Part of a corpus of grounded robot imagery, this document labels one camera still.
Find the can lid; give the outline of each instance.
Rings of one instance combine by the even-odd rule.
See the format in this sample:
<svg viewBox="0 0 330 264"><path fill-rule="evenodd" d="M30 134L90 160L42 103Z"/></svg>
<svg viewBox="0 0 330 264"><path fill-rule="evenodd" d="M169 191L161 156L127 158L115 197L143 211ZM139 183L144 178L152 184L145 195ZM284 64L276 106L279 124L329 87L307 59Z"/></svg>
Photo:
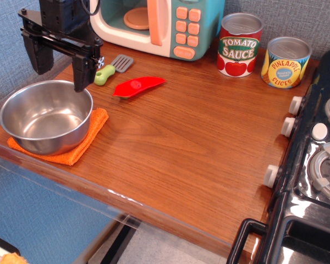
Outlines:
<svg viewBox="0 0 330 264"><path fill-rule="evenodd" d="M312 53L311 46L296 37L276 37L269 41L268 50L281 59L303 59Z"/></svg>
<svg viewBox="0 0 330 264"><path fill-rule="evenodd" d="M263 29L263 22L249 13L232 13L224 16L221 26L232 35L253 34Z"/></svg>

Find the gray floor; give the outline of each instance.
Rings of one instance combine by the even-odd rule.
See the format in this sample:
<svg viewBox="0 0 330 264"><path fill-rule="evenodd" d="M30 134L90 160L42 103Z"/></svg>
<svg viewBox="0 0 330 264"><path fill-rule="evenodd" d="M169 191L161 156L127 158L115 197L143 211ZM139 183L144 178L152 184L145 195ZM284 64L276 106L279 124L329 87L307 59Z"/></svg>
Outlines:
<svg viewBox="0 0 330 264"><path fill-rule="evenodd" d="M100 264L122 224L95 253L89 264ZM141 223L118 264L225 264L226 259L183 239Z"/></svg>

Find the cable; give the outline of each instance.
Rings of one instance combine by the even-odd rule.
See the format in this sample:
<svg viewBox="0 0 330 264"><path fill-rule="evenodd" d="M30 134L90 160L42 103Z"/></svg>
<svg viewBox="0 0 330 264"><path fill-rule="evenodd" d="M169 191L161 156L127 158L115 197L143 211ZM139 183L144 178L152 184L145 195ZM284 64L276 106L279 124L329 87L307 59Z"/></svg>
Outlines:
<svg viewBox="0 0 330 264"><path fill-rule="evenodd" d="M79 0L81 2L81 6L83 7L83 10L88 14L88 15L96 15L99 12L100 9L100 2L101 0L98 0L97 7L95 8L94 13L90 13L89 10L86 8L86 6L83 3L83 0Z"/></svg>

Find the orange dish cloth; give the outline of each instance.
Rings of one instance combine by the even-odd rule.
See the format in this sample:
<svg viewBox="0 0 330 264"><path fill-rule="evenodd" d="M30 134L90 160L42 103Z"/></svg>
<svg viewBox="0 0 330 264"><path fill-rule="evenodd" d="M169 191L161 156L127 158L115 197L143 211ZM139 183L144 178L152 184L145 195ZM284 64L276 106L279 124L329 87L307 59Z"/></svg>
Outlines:
<svg viewBox="0 0 330 264"><path fill-rule="evenodd" d="M28 263L27 260L17 255L17 253L5 254L0 261L0 264L27 264L27 263Z"/></svg>
<svg viewBox="0 0 330 264"><path fill-rule="evenodd" d="M96 137L96 135L98 134L100 129L105 124L106 120L108 120L108 118L109 118L109 116L105 109L98 108L96 110L93 110L92 114L91 114L90 127L89 127L86 137L83 139L83 141L77 147L70 150L69 152L66 152L66 153L63 153L60 155L44 156L44 155L37 155L37 154L30 153L30 152L24 150L23 148L21 148L12 137L10 137L8 139L7 144L9 145L10 148L19 150L30 156L40 158L45 161L50 161L50 162L55 162L55 163L72 166L79 160L79 158L83 155L83 153L88 149L88 147L93 142L94 138Z"/></svg>

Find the tomato sauce can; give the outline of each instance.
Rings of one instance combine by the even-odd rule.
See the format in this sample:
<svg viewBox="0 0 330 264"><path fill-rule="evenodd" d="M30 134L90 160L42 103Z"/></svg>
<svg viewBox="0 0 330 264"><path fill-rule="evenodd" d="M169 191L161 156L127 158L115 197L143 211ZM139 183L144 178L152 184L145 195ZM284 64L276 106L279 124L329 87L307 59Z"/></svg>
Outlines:
<svg viewBox="0 0 330 264"><path fill-rule="evenodd" d="M244 77L254 70L263 23L255 15L233 13L221 21L217 67L225 75Z"/></svg>

